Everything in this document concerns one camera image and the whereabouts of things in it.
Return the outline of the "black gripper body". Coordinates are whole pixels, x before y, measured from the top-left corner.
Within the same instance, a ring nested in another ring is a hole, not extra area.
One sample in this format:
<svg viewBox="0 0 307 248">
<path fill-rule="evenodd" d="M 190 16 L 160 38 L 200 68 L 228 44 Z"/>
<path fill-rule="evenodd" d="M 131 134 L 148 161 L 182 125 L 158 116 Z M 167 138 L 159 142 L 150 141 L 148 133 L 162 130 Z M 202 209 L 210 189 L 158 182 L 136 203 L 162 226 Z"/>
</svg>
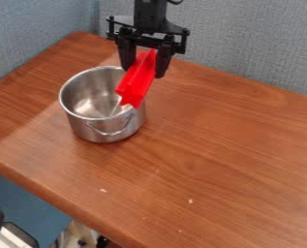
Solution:
<svg viewBox="0 0 307 248">
<path fill-rule="evenodd" d="M 167 6 L 180 5 L 184 0 L 134 0 L 132 15 L 107 17 L 108 38 L 115 40 L 119 52 L 130 54 L 136 46 L 159 48 L 170 42 L 174 53 L 186 53 L 188 28 L 167 19 Z"/>
</svg>

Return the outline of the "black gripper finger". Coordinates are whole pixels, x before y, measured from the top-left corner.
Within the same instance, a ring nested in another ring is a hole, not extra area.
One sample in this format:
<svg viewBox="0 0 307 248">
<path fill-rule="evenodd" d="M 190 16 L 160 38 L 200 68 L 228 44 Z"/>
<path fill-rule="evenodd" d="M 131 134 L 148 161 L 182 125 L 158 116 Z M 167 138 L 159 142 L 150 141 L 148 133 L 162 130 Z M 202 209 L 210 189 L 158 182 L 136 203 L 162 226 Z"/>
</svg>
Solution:
<svg viewBox="0 0 307 248">
<path fill-rule="evenodd" d="M 130 39 L 122 36 L 119 36 L 116 39 L 116 45 L 118 45 L 120 66 L 123 70 L 127 71 L 136 58 L 136 46 Z"/>
<path fill-rule="evenodd" d="M 155 77 L 156 78 L 163 78 L 171 57 L 174 55 L 174 47 L 171 44 L 163 44 L 158 51 L 156 51 L 156 56 L 155 56 Z"/>
</svg>

